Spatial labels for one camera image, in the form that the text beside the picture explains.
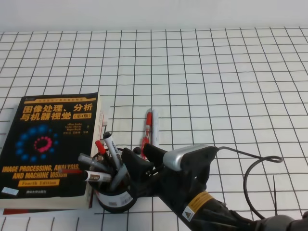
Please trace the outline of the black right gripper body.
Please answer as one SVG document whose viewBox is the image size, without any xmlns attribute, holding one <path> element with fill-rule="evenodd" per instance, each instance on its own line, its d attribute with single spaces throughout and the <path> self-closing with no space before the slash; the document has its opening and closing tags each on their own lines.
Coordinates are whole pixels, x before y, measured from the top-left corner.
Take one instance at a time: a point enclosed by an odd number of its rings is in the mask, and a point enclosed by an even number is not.
<svg viewBox="0 0 308 231">
<path fill-rule="evenodd" d="M 192 217 L 196 210 L 188 204 L 206 189 L 210 165 L 201 171 L 176 172 L 163 163 L 147 172 L 148 178 L 140 184 L 130 181 L 131 191 L 137 198 L 159 197 L 179 217 Z"/>
</svg>

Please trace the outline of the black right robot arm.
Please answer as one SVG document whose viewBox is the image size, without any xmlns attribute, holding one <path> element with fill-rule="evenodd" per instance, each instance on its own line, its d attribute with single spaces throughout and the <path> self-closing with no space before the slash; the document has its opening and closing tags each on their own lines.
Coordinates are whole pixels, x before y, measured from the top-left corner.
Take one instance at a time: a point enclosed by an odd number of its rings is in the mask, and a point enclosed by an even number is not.
<svg viewBox="0 0 308 231">
<path fill-rule="evenodd" d="M 206 191 L 210 165 L 219 148 L 203 144 L 165 151 L 151 144 L 145 159 L 125 149 L 122 159 L 134 198 L 159 197 L 192 231 L 305 231 L 308 217 L 241 217 Z"/>
</svg>

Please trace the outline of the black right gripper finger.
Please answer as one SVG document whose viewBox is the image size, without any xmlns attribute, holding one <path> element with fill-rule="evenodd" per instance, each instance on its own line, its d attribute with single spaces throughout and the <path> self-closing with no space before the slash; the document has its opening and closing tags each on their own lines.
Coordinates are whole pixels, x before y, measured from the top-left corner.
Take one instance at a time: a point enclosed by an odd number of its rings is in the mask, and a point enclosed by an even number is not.
<svg viewBox="0 0 308 231">
<path fill-rule="evenodd" d="M 154 167 L 157 168 L 162 165 L 164 154 L 167 151 L 160 149 L 156 146 L 153 146 L 149 143 L 145 144 L 143 148 L 143 153 L 146 158 L 154 164 Z"/>
<path fill-rule="evenodd" d="M 137 156 L 132 150 L 124 148 L 121 158 L 125 164 L 131 183 L 140 184 L 147 180 L 149 171 L 152 171 L 154 164 Z"/>
</svg>

